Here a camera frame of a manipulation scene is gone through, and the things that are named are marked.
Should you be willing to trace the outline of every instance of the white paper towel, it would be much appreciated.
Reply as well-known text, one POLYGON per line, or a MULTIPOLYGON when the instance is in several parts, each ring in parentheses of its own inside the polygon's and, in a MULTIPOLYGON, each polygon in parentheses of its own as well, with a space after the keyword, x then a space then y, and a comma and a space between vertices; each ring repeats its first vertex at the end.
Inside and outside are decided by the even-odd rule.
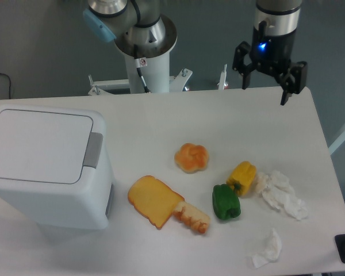
POLYGON ((257 269, 269 262, 275 262, 281 252, 282 243, 276 229, 272 228, 270 236, 267 238, 266 248, 252 256, 254 267, 257 269))
POLYGON ((258 172, 255 178, 255 191, 274 209, 283 209, 288 215, 302 220, 308 216, 305 202, 295 196, 289 178, 279 171, 271 175, 258 172))

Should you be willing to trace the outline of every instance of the gray wall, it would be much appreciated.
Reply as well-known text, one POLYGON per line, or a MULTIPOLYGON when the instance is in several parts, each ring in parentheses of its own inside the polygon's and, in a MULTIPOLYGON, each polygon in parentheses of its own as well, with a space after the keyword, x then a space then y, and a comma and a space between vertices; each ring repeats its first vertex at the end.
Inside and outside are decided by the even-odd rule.
MULTIPOLYGON (((255 1, 161 2, 178 30, 171 74, 189 68, 193 90, 215 89, 227 63, 229 86, 239 88, 240 78, 230 69, 233 50, 251 41, 255 1)), ((114 45, 97 40, 84 24, 86 6, 85 0, 0 1, 0 72, 11 76, 14 98, 86 95, 88 74, 95 81, 127 78, 114 45)), ((345 122, 345 0, 304 0, 292 59, 309 63, 307 86, 330 144, 345 122)), ((275 85, 252 75, 251 87, 275 85)), ((5 97, 7 82, 0 77, 5 97)), ((333 162, 345 198, 345 143, 333 162)))

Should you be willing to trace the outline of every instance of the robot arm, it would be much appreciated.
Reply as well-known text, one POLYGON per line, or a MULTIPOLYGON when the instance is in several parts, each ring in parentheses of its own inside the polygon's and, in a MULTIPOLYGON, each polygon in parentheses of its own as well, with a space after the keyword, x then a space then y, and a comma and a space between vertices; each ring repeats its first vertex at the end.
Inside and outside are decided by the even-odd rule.
POLYGON ((105 42, 120 37, 133 26, 148 27, 160 19, 159 0, 89 0, 88 3, 83 18, 105 42))
POLYGON ((281 105, 305 87, 306 62, 293 63, 292 53, 302 0, 257 0, 252 46, 242 42, 235 49, 233 70, 243 77, 242 89, 257 70, 274 77, 283 89, 281 105), (244 64, 249 54, 251 63, 244 64))

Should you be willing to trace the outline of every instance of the pepper stem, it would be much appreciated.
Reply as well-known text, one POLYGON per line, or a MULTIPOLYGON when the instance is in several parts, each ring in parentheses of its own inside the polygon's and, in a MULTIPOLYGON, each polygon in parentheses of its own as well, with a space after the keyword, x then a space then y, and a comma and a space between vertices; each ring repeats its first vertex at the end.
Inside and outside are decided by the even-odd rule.
POLYGON ((234 190, 240 191, 241 188, 242 188, 241 184, 239 183, 234 184, 234 190))

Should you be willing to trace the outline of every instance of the baguette piece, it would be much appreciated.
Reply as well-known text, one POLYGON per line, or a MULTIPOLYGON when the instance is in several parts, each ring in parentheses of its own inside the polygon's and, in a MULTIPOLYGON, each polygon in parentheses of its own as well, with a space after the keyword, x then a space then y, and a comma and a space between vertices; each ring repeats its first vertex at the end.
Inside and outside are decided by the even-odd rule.
POLYGON ((184 198, 165 183, 151 175, 138 179, 128 191, 128 200, 134 208, 161 229, 176 205, 184 198))
POLYGON ((201 234, 207 231, 211 221, 207 214, 185 201, 179 202, 172 214, 192 230, 198 231, 201 234))

